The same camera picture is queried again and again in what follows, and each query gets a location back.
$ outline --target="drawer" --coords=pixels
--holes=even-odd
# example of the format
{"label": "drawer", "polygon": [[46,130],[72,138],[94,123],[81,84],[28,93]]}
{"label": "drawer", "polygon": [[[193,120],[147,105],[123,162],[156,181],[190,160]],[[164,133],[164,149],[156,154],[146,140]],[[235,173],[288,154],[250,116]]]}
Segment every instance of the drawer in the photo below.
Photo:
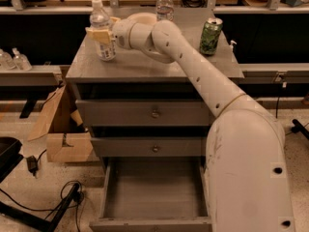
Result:
{"label": "drawer", "polygon": [[85,127],[206,126],[210,111],[202,101],[76,102]]}
{"label": "drawer", "polygon": [[107,137],[92,138],[97,157],[204,156],[204,137]]}
{"label": "drawer", "polygon": [[104,232],[210,232],[199,158],[113,158],[105,175],[100,216]]}

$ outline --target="open drawer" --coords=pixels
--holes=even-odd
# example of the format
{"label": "open drawer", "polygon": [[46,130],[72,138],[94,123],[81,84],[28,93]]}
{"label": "open drawer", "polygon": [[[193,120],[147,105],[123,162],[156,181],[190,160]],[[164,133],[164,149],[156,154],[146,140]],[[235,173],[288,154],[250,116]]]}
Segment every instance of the open drawer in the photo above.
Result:
{"label": "open drawer", "polygon": [[199,157],[109,159],[100,218],[104,232],[210,232]]}

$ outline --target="gray dresser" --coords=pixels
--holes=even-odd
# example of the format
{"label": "gray dresser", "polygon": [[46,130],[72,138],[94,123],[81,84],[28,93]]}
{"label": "gray dresser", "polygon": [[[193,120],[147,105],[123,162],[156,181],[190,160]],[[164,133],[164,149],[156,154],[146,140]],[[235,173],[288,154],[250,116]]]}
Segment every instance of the gray dresser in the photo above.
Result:
{"label": "gray dresser", "polygon": [[[137,12],[110,13],[125,18]],[[209,16],[206,9],[176,9],[175,23],[198,47]],[[105,173],[101,213],[91,228],[211,231],[204,178],[211,113],[178,64],[116,50],[116,59],[101,62],[86,37],[67,74]],[[241,76],[223,34],[211,61],[230,77]]]}

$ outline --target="gray tabletop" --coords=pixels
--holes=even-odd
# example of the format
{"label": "gray tabletop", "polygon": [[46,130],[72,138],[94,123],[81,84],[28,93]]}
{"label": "gray tabletop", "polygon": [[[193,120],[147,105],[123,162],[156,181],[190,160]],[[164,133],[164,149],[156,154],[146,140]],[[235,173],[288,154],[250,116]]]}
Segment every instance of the gray tabletop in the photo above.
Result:
{"label": "gray tabletop", "polygon": [[[153,13],[154,7],[133,7],[111,9],[110,15],[126,18],[136,13]],[[174,22],[180,27],[185,38],[199,49],[201,33],[205,21],[213,17],[206,8],[175,8]],[[87,36],[80,46],[67,74],[72,82],[122,82],[122,81],[179,81],[186,80],[182,68],[176,63],[159,63],[138,50],[125,50],[116,46],[116,58],[110,62],[101,61],[96,53],[95,44]],[[228,77],[242,78],[239,63],[223,33],[220,35],[216,53],[207,57]]]}

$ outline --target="black screw hole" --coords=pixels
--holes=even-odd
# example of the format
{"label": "black screw hole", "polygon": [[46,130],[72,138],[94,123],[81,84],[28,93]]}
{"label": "black screw hole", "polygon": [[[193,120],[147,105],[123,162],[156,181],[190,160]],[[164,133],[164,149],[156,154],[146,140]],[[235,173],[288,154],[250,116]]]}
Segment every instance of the black screw hole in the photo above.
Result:
{"label": "black screw hole", "polygon": [[283,170],[281,167],[275,167],[273,169],[273,172],[276,173],[276,174],[282,174]]}
{"label": "black screw hole", "polygon": [[291,226],[291,222],[289,220],[285,220],[281,223],[283,228],[289,228]]}

